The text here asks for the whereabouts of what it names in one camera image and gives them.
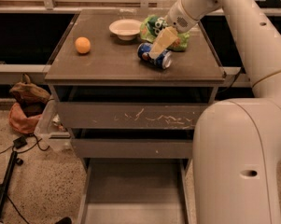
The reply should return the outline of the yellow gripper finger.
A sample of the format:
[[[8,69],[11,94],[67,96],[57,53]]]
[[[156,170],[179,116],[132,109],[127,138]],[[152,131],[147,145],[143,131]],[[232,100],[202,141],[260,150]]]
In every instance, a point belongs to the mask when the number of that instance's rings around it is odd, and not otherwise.
[[[165,49],[178,39],[176,28],[170,26],[162,29],[152,44],[148,53],[151,59],[156,59]]]

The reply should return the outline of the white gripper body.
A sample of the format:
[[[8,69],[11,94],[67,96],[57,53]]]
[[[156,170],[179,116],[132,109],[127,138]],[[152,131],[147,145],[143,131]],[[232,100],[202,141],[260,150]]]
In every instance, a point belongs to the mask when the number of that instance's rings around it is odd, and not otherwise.
[[[186,12],[180,0],[176,1],[169,9],[165,19],[167,24],[176,28],[179,33],[186,33],[198,23]]]

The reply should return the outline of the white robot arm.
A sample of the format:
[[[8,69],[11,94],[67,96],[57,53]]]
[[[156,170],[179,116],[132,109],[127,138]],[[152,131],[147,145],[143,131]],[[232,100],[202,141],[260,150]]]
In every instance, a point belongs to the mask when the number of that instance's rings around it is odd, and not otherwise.
[[[281,224],[281,34],[254,0],[177,0],[178,32],[221,8],[254,93],[209,106],[193,138],[197,224]]]

